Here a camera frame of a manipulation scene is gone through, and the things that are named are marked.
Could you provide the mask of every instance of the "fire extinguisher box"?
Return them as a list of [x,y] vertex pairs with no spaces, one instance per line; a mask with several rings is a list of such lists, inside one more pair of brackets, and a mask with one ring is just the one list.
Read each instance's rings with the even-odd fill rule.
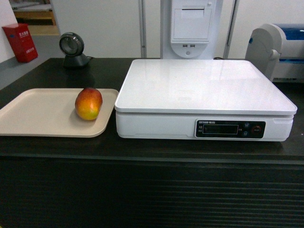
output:
[[27,24],[11,24],[2,27],[18,62],[27,63],[38,57]]

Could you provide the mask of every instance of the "printer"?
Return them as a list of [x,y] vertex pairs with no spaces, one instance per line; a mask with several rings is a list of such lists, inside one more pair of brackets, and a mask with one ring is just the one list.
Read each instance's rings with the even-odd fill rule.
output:
[[272,82],[304,82],[304,24],[264,24],[253,30],[245,60]]

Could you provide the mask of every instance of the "tray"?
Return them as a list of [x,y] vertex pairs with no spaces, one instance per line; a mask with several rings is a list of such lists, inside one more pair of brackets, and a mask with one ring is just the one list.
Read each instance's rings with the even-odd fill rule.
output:
[[91,138],[105,131],[118,91],[98,89],[103,104],[93,121],[81,119],[75,100],[82,89],[30,89],[0,110],[0,135]]

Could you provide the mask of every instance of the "white scale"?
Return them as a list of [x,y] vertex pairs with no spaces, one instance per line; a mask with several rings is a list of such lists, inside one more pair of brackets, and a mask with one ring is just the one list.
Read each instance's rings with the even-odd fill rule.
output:
[[297,107],[245,60],[138,59],[115,102],[123,138],[284,141]]

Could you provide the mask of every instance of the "digital display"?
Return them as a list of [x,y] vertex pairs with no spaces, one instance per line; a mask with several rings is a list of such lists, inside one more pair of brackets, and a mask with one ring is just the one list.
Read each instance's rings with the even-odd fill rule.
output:
[[203,134],[238,134],[238,125],[204,124]]

